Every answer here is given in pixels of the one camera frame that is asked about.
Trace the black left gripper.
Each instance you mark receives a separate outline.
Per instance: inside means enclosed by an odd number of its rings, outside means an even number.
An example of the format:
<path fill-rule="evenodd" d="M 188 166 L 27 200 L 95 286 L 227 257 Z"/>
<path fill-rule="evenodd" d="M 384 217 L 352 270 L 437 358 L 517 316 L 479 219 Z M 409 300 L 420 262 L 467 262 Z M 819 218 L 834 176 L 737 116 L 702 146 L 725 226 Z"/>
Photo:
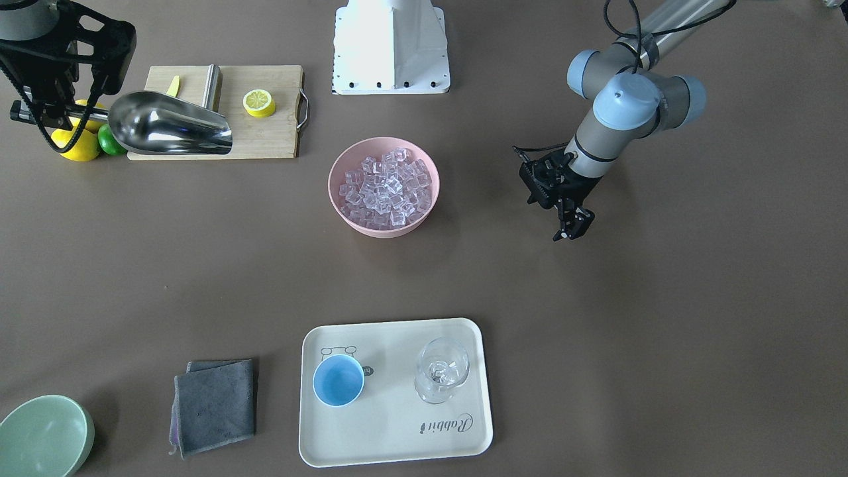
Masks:
<path fill-rule="evenodd" d="M 520 151 L 519 176 L 530 191 L 528 203 L 539 203 L 543 209 L 555 207 L 560 221 L 554 241 L 575 240 L 587 232 L 596 218 L 584 207 L 584 200 L 596 187 L 596 178 L 581 176 L 570 169 L 575 153 L 551 151 L 532 160 L 528 151 Z"/>

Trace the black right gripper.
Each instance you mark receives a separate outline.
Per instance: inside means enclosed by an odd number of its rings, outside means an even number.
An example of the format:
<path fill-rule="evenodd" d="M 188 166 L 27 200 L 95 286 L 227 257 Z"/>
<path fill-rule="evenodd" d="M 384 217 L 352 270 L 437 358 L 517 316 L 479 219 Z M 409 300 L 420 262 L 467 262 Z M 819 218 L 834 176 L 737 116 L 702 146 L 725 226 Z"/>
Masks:
<path fill-rule="evenodd" d="M 10 119 L 72 129 L 80 66 L 91 67 L 94 99 L 123 87 L 136 27 L 76 2 L 2 2 L 2 72 L 19 100 Z"/>

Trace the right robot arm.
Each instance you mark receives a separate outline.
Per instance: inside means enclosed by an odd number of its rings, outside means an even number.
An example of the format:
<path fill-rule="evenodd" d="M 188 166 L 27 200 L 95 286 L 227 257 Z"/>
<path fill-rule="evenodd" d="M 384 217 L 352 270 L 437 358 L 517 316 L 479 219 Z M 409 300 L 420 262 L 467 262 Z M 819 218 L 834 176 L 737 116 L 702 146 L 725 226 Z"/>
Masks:
<path fill-rule="evenodd" d="M 91 68 L 98 100 L 121 90 L 136 48 L 136 28 L 73 1 L 3 1 L 2 72 L 19 100 L 14 121 L 72 130 L 75 83 Z"/>

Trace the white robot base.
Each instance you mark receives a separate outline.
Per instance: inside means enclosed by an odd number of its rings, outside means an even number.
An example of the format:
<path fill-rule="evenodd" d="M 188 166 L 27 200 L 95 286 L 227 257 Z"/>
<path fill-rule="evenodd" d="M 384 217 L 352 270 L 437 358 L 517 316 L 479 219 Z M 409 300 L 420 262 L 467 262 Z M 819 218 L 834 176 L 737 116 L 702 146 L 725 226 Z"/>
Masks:
<path fill-rule="evenodd" d="M 335 12 L 333 46 L 336 95 L 451 89 L 445 12 L 430 1 L 348 1 Z"/>

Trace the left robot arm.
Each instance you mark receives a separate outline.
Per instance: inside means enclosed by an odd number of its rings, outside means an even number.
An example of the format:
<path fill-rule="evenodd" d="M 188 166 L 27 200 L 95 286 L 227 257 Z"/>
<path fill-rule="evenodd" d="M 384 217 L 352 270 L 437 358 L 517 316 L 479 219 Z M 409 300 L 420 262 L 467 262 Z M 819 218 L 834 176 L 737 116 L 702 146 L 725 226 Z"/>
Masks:
<path fill-rule="evenodd" d="M 684 126 L 702 115 L 708 102 L 703 83 L 692 76 L 654 72 L 661 58 L 694 31 L 733 8 L 733 1 L 666 1 L 641 15 L 629 2 L 634 25 L 620 30 L 603 6 L 606 27 L 617 39 L 606 50 L 585 50 L 570 61 L 570 90 L 592 106 L 564 144 L 538 149 L 514 147 L 521 158 L 519 176 L 529 191 L 528 203 L 555 209 L 555 241 L 574 240 L 593 223 L 584 200 L 630 142 Z"/>

